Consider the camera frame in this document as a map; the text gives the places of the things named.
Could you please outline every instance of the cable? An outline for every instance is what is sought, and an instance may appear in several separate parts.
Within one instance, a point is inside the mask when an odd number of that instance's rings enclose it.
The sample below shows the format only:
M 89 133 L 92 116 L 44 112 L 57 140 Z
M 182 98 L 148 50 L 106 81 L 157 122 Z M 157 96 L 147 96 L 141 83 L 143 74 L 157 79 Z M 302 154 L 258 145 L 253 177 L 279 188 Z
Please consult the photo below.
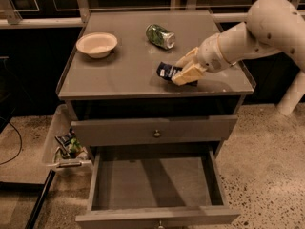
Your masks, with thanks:
M 20 139 L 20 147 L 19 147 L 19 151 L 18 151 L 17 155 L 15 155 L 14 157 L 10 158 L 9 160 L 7 160 L 7 161 L 5 161 L 5 162 L 0 163 L 0 165 L 3 165 L 3 164 L 6 164 L 6 163 L 11 162 L 12 160 L 16 159 L 16 158 L 19 156 L 19 154 L 21 153 L 21 150 L 22 150 L 22 137 L 21 137 L 19 131 L 17 130 L 17 128 L 15 128 L 9 121 L 7 121 L 7 120 L 6 120 L 5 118 L 3 118 L 3 117 L 0 117 L 0 119 L 4 120 L 6 123 L 8 123 L 9 125 L 11 125 L 11 127 L 18 133 L 19 139 Z

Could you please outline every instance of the concrete floor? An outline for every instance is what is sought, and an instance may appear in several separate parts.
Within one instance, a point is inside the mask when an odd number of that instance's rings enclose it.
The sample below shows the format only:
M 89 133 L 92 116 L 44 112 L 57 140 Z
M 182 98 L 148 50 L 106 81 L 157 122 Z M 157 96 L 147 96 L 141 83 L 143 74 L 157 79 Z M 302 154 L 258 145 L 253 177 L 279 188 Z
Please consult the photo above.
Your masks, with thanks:
M 0 166 L 0 181 L 43 183 L 48 169 L 42 146 L 51 116 L 11 122 L 23 137 L 23 150 Z M 0 162 L 18 147 L 17 134 L 7 126 L 0 135 Z M 241 215 L 231 225 L 190 229 L 305 229 L 305 104 L 289 117 L 274 105 L 242 106 L 217 165 L 229 205 Z M 74 220 L 86 211 L 90 183 L 91 176 L 55 176 L 35 228 L 79 228 Z M 0 229 L 24 228 L 35 200 L 32 194 L 0 192 Z

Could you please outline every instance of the white bowl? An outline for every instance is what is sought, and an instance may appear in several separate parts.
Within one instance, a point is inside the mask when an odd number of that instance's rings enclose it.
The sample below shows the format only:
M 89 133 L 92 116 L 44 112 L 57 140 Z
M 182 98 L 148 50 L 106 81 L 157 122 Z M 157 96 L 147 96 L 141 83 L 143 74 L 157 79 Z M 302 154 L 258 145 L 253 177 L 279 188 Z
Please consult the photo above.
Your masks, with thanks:
M 78 39 L 76 48 L 92 58 L 106 57 L 117 44 L 117 39 L 109 33 L 97 32 Z

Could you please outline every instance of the green can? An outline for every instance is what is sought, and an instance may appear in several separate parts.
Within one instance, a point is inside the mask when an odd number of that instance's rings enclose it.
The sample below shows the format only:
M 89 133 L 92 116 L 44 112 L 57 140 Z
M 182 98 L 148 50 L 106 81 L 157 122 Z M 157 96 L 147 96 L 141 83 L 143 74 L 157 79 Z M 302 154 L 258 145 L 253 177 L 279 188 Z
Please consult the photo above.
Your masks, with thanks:
M 146 28 L 146 36 L 151 43 L 165 50 L 171 49 L 175 42 L 173 32 L 156 24 L 151 24 Z

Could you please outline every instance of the plastic bin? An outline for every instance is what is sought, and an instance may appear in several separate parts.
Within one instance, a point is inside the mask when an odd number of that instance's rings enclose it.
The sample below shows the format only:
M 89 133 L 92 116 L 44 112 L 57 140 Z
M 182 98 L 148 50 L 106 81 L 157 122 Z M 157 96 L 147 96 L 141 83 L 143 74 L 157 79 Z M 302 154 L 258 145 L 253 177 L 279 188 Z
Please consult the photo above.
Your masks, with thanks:
M 54 170 L 58 175 L 68 176 L 77 173 L 78 175 L 92 172 L 92 161 L 74 159 L 60 159 L 54 162 L 54 155 L 59 146 L 55 139 L 56 135 L 66 135 L 71 126 L 71 119 L 68 108 L 65 104 L 59 105 L 55 111 L 48 134 L 44 143 L 44 154 L 42 161 Z

